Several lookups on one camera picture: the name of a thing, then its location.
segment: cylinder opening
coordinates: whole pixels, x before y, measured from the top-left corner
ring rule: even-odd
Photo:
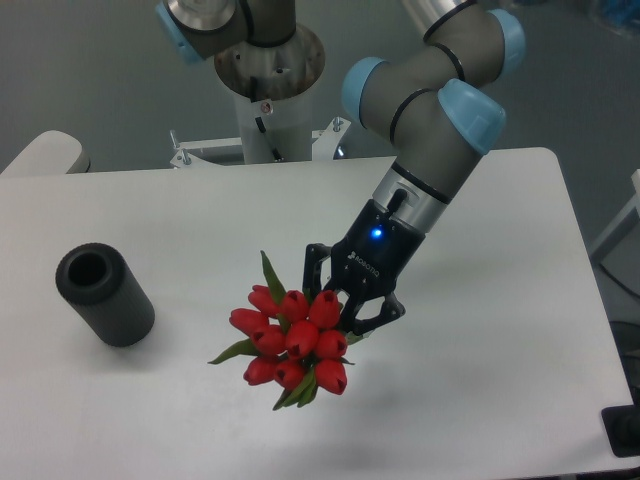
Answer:
[[[69,280],[79,287],[94,286],[107,275],[107,261],[97,253],[83,253],[69,265]]]

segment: screw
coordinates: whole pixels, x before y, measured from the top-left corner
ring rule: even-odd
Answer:
[[[182,163],[191,165],[191,157],[185,148],[182,149]]]
[[[171,138],[171,145],[173,146],[173,149],[177,151],[180,148],[180,142],[176,136],[176,131],[169,130],[169,137]]]
[[[342,121],[342,119],[340,117],[335,117],[333,119],[333,131],[334,132],[339,132],[340,131],[340,125],[342,125],[344,122]]]

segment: tulip bouquet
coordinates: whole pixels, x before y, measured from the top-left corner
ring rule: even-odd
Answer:
[[[344,358],[347,347],[364,337],[341,330],[342,305],[334,291],[325,290],[315,298],[308,291],[286,291],[266,254],[260,253],[267,285],[254,285],[249,294],[256,309],[237,308],[229,318],[248,338],[209,363],[254,356],[244,379],[249,385],[275,381],[284,388],[274,410],[308,405],[319,387],[342,395],[347,387],[344,366],[353,365]]]

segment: black cylinder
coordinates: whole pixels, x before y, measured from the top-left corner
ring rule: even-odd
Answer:
[[[132,345],[153,326],[153,305],[113,247],[88,243],[71,250],[58,265],[56,286],[107,345]]]

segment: tulip bud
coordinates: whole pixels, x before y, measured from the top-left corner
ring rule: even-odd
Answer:
[[[290,290],[280,303],[282,313],[290,323],[296,323],[307,318],[309,303],[302,292]]]
[[[347,352],[347,340],[338,330],[326,330],[320,334],[313,349],[318,358],[339,359]]]
[[[277,358],[256,357],[249,363],[243,378],[252,386],[270,382],[273,380],[277,366]]]
[[[333,328],[340,320],[338,296],[331,290],[320,292],[309,309],[309,320],[318,328]]]
[[[249,294],[249,303],[267,317],[276,318],[276,315],[280,313],[278,305],[276,305],[276,302],[271,298],[269,287],[265,287],[264,285],[253,286],[253,292]]]
[[[247,336],[260,327],[269,325],[269,319],[260,312],[248,308],[236,308],[231,312],[229,323]]]
[[[318,386],[328,392],[342,395],[347,388],[347,374],[344,365],[337,360],[321,360],[315,367]]]
[[[280,355],[284,352],[285,336],[279,325],[267,325],[253,331],[251,342],[264,355]]]
[[[311,322],[303,320],[292,324],[285,342],[289,358],[297,360],[309,355],[316,346],[319,336],[318,327]]]
[[[304,368],[296,360],[285,360],[276,367],[275,380],[285,390],[294,390],[304,378]]]

